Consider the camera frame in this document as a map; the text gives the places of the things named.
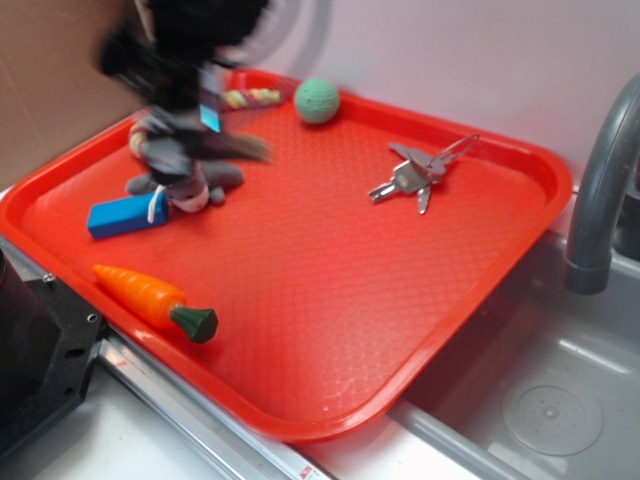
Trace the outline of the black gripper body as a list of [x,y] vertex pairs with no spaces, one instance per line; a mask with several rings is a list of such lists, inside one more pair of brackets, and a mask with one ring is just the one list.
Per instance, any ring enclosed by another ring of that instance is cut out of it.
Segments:
[[194,109],[199,75],[222,47],[237,46],[258,24],[267,1],[136,1],[99,42],[97,67],[150,105]]

